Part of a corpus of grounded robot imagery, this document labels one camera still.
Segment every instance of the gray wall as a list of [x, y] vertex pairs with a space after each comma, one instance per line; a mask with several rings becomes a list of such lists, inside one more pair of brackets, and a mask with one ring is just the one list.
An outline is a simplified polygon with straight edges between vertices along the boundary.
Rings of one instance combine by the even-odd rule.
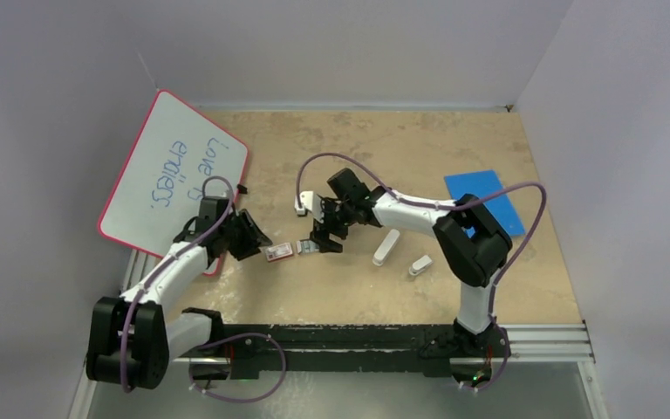
[[96, 221], [154, 94], [102, 2], [0, 1], [0, 417], [65, 417], [128, 252]]
[[158, 84], [210, 106], [504, 106], [571, 0], [114, 0]]
[[612, 417], [670, 417], [670, 1], [576, 0], [518, 109]]

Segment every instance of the white board with red border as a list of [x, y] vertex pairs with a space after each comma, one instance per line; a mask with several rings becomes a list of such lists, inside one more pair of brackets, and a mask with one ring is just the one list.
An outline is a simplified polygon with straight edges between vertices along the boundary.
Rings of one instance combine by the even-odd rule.
[[[106, 238], [162, 258], [183, 224], [199, 212], [211, 175], [233, 188], [242, 181], [248, 147], [171, 92], [159, 91], [99, 219]], [[210, 182], [207, 195], [222, 195]], [[216, 273], [219, 260], [207, 270]]]

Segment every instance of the blue board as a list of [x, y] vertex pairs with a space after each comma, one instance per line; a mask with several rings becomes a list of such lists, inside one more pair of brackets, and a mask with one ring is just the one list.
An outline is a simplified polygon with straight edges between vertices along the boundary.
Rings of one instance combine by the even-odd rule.
[[[446, 186], [448, 186], [448, 193], [453, 199], [459, 199], [464, 194], [472, 194], [483, 198], [503, 188], [494, 170], [446, 176]], [[495, 216], [509, 235], [521, 236], [525, 234], [523, 222], [520, 221], [515, 207], [512, 206], [507, 196], [500, 196], [484, 205], [487, 206], [489, 212]]]

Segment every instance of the wooden table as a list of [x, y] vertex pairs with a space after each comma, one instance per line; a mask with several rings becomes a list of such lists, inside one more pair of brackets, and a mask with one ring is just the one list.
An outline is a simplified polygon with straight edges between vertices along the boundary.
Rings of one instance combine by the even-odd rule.
[[[390, 186], [413, 196], [449, 198], [444, 175], [494, 169], [503, 184], [535, 180], [536, 169], [520, 117], [514, 113], [444, 112], [209, 112], [207, 116], [250, 147], [243, 196], [246, 208], [274, 243], [307, 238], [311, 218], [293, 209], [295, 179], [309, 156], [336, 151], [356, 158]], [[328, 177], [345, 161], [314, 161], [303, 190], [333, 196]], [[375, 182], [355, 169], [369, 187]], [[510, 196], [526, 227], [539, 196]], [[403, 231], [381, 267], [371, 259], [388, 229], [355, 225], [341, 254], [295, 256], [267, 263], [263, 255], [226, 258], [216, 278], [199, 277], [169, 318], [195, 306], [222, 312], [229, 323], [450, 322], [459, 306], [459, 281], [437, 242]], [[413, 278], [422, 255], [435, 261]], [[500, 323], [578, 323], [578, 308], [550, 217], [544, 216], [496, 298]]]

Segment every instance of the table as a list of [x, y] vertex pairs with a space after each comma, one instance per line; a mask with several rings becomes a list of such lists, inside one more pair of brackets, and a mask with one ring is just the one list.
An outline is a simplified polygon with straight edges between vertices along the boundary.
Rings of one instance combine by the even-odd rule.
[[[248, 144], [243, 181], [247, 209], [275, 244], [307, 238], [311, 218], [294, 213], [295, 179], [309, 156], [350, 155], [391, 187], [413, 196], [449, 198], [444, 175], [494, 169], [502, 183], [536, 180], [520, 116], [458, 112], [207, 112]], [[324, 157], [304, 172], [302, 190], [333, 196], [327, 179], [345, 161]], [[372, 188], [367, 175], [354, 169]], [[510, 196], [530, 226], [539, 202], [534, 189]], [[459, 306], [459, 281], [437, 242], [403, 231], [383, 266], [371, 259], [388, 229], [355, 225], [341, 254], [310, 254], [268, 263], [263, 255], [226, 258], [217, 277], [199, 277], [168, 315], [185, 307], [222, 312], [228, 323], [451, 322]], [[408, 266], [428, 254], [434, 264], [418, 277]], [[556, 233], [546, 214], [496, 297], [500, 323], [569, 324], [581, 321]]]

